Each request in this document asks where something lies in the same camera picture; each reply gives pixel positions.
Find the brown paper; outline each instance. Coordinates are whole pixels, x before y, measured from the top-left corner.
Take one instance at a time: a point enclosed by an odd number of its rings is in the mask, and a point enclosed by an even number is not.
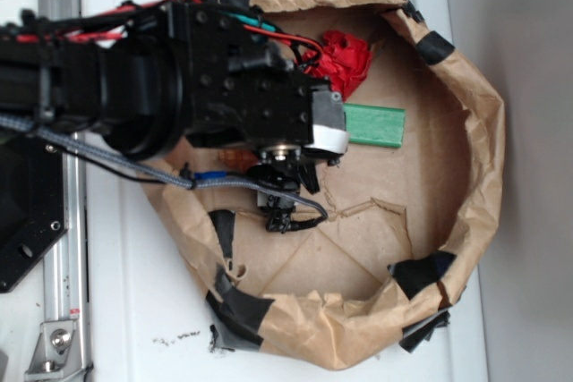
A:
[[[235,286],[274,300],[261,350],[344,369],[402,337],[402,329],[455,303],[497,228],[504,154],[500,96],[458,51],[432,67],[413,47],[429,33],[399,9],[404,0],[251,0],[285,31],[321,38],[351,32],[373,51],[368,79],[350,102],[406,110],[400,149],[351,145],[340,168],[319,166],[312,196],[329,221],[309,231],[266,233],[253,191],[147,189],[201,288],[217,267]],[[166,170],[224,168],[213,150],[182,141]],[[236,211],[233,269],[208,212]],[[457,255],[441,279],[408,300],[387,266],[433,251]]]

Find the gray wall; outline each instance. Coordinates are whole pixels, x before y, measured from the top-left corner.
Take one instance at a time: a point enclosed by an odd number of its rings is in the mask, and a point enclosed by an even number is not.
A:
[[[573,380],[573,0],[449,0],[506,99],[500,230],[480,265],[490,379]]]

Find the green wooden block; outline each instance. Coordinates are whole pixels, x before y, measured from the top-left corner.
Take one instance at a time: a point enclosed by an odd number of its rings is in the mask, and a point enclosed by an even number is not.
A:
[[[406,111],[393,107],[344,104],[351,143],[400,148]]]

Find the black metal bracket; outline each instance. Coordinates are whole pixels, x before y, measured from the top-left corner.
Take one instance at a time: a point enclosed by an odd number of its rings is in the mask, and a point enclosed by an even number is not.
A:
[[[62,155],[44,141],[0,144],[0,293],[9,293],[65,233]]]

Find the black cable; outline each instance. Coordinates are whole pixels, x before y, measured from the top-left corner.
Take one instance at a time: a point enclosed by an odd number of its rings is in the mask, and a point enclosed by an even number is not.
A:
[[[124,178],[127,181],[132,181],[134,183],[154,183],[154,184],[165,185],[164,182],[162,182],[158,179],[138,178],[137,176],[131,176],[129,174],[124,174],[123,172],[121,172],[117,169],[114,169],[113,167],[110,167],[110,166],[106,165],[105,163],[101,163],[100,161],[94,160],[93,158],[86,157],[82,154],[75,153],[73,151],[70,151],[67,148],[60,147],[60,146],[54,146],[54,148],[64,152],[65,154],[69,154],[72,157],[79,158],[80,160],[85,161],[86,163],[91,163],[91,164],[93,164],[99,168],[104,169],[105,171],[107,171],[111,174],[115,174],[115,175],[119,176],[120,178]]]

